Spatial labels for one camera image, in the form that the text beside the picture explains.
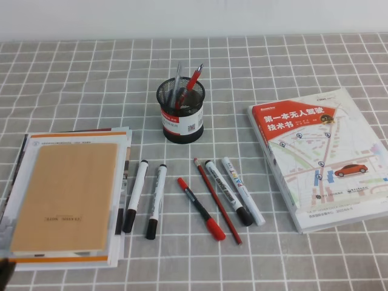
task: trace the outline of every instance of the pencil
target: pencil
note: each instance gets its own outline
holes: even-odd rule
[[[214,188],[213,188],[213,186],[211,185],[209,179],[207,178],[207,176],[206,176],[206,174],[205,174],[205,171],[204,171],[204,169],[203,169],[202,166],[201,166],[201,163],[198,161],[197,158],[194,159],[194,163],[195,163],[195,165],[197,166],[199,172],[201,173],[201,176],[202,176],[202,178],[204,179],[204,181],[205,181],[205,183],[206,183],[206,186],[207,186],[208,190],[209,190],[210,193],[212,194],[212,197],[213,197],[214,201],[216,202],[216,204],[217,204],[217,206],[218,206],[218,208],[219,208],[219,211],[221,211],[222,216],[224,217],[224,219],[225,219],[225,221],[226,221],[226,223],[227,223],[227,225],[228,225],[228,228],[230,229],[230,231],[231,231],[232,234],[233,234],[233,237],[234,237],[235,240],[236,240],[236,243],[237,243],[237,244],[242,244],[243,242],[242,242],[240,236],[238,235],[237,230],[235,229],[235,227],[234,227],[232,221],[230,220],[228,214],[226,213],[224,206],[222,206],[221,201],[218,199],[218,196],[217,196],[216,192],[214,191]]]

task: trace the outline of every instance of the pen holder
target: pen holder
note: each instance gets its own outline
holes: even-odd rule
[[[182,95],[188,77],[181,77],[179,89],[176,94],[177,100]],[[171,108],[171,98],[174,88],[175,78],[164,81],[156,91],[156,98],[160,104],[163,134],[171,142],[176,144],[188,144],[196,141],[204,132],[203,126],[203,102],[205,99],[205,88],[200,82],[196,82],[193,90],[188,92],[184,102],[179,108]]]

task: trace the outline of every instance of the stack of books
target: stack of books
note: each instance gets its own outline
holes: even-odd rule
[[[17,270],[116,267],[132,131],[26,135],[0,222]]]

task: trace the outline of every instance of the orange stripe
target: orange stripe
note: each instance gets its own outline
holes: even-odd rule
[[[99,262],[107,261],[108,256],[90,256],[75,258],[10,258],[12,263],[82,263],[82,262]]]
[[[67,136],[105,136],[105,135],[126,135],[126,132],[87,132],[87,133],[55,133],[52,135],[32,135],[32,138],[63,138]]]

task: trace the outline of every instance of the notebook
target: notebook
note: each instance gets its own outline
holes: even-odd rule
[[[104,250],[117,150],[113,143],[42,146],[10,250]]]

